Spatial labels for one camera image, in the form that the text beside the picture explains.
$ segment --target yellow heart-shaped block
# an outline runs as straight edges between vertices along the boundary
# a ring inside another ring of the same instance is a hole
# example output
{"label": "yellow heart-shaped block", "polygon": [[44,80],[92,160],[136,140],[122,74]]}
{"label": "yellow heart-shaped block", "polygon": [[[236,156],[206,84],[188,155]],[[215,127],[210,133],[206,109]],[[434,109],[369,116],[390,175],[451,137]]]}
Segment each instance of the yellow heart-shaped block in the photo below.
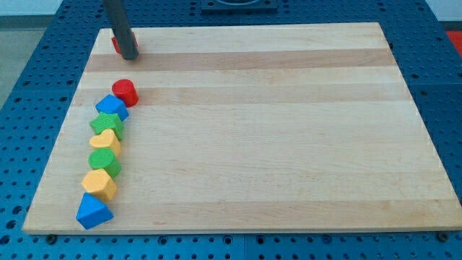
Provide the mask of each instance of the yellow heart-shaped block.
{"label": "yellow heart-shaped block", "polygon": [[121,153],[121,143],[112,129],[105,129],[101,134],[92,137],[90,145],[95,149],[107,147],[114,152],[115,156],[119,156]]}

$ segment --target blue pegboard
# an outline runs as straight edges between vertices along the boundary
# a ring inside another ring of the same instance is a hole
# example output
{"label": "blue pegboard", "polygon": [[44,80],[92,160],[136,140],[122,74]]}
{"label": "blue pegboard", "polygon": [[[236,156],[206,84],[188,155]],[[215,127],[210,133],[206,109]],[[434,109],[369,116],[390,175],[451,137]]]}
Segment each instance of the blue pegboard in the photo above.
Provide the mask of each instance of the blue pegboard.
{"label": "blue pegboard", "polygon": [[[201,14],[200,1],[126,1],[134,27],[379,22],[462,199],[462,62],[424,0],[279,0]],[[64,0],[0,111],[0,259],[462,259],[462,232],[44,236],[20,228],[101,27],[101,1]]]}

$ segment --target red cylinder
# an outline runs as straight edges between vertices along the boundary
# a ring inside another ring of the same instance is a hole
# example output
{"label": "red cylinder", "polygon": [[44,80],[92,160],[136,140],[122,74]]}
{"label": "red cylinder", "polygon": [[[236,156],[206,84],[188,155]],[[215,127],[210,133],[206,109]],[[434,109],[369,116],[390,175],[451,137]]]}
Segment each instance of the red cylinder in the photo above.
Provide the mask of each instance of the red cylinder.
{"label": "red cylinder", "polygon": [[113,92],[117,98],[122,99],[127,108],[136,105],[138,94],[130,79],[120,79],[113,84]]}

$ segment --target yellow block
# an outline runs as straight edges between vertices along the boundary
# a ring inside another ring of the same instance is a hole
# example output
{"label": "yellow block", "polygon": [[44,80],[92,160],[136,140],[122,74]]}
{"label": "yellow block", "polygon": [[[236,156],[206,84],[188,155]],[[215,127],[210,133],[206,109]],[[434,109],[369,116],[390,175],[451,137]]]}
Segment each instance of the yellow block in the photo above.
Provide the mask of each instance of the yellow block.
{"label": "yellow block", "polygon": [[104,169],[91,170],[87,173],[82,186],[85,190],[102,202],[109,202],[114,198],[117,185]]}
{"label": "yellow block", "polygon": [[121,143],[118,141],[116,133],[112,129],[105,129],[90,139],[90,145],[95,148],[110,148],[115,156],[119,156],[121,153]]}

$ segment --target wooden board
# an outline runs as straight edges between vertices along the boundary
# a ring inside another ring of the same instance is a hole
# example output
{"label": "wooden board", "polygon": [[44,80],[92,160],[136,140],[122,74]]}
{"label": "wooden board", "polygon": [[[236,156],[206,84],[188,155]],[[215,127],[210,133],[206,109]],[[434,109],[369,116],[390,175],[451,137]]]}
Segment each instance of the wooden board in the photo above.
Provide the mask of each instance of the wooden board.
{"label": "wooden board", "polygon": [[[100,31],[23,229],[31,234],[462,228],[462,208],[377,23]],[[74,219],[88,122],[121,78],[139,104],[115,218]]]}

